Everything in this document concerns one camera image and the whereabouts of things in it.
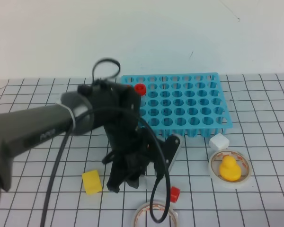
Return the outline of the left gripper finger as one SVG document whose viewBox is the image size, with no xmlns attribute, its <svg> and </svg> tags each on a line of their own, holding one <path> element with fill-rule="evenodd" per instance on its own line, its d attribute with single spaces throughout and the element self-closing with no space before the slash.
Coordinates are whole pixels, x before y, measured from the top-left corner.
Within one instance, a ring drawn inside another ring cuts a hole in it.
<svg viewBox="0 0 284 227">
<path fill-rule="evenodd" d="M 125 181 L 128 173 L 128 166 L 124 158 L 113 156 L 110 177 L 107 188 L 111 192 L 119 193 L 120 185 Z"/>
<path fill-rule="evenodd" d="M 140 176 L 144 174 L 144 166 L 126 164 L 125 181 L 130 187 L 138 189 Z"/>
</svg>

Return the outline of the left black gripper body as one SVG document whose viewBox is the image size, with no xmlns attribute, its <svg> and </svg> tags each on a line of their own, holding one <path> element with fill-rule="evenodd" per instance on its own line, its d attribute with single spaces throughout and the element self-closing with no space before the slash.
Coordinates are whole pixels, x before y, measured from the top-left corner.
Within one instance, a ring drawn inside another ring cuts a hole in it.
<svg viewBox="0 0 284 227">
<path fill-rule="evenodd" d="M 154 163 L 156 170 L 165 169 L 159 139 L 136 114 L 102 113 L 101 123 L 112 148 L 102 160 L 103 164 L 112 164 L 113 156 L 118 156 L 130 165 L 144 166 L 144 170 L 150 162 Z"/>
</svg>

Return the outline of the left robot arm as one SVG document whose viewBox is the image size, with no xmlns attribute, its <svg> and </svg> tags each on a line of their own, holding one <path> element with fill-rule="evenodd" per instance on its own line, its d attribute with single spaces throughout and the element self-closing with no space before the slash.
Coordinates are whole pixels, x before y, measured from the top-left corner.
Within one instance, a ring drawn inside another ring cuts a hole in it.
<svg viewBox="0 0 284 227">
<path fill-rule="evenodd" d="M 166 161 L 160 142 L 140 117 L 141 96 L 132 86 L 97 80 L 62 94 L 58 104 L 0 114 L 0 192 L 11 187 L 13 159 L 64 133 L 83 135 L 103 127 L 112 152 L 108 189 L 119 191 L 127 181 L 137 187 L 138 177 L 153 162 L 161 174 Z"/>
</svg>

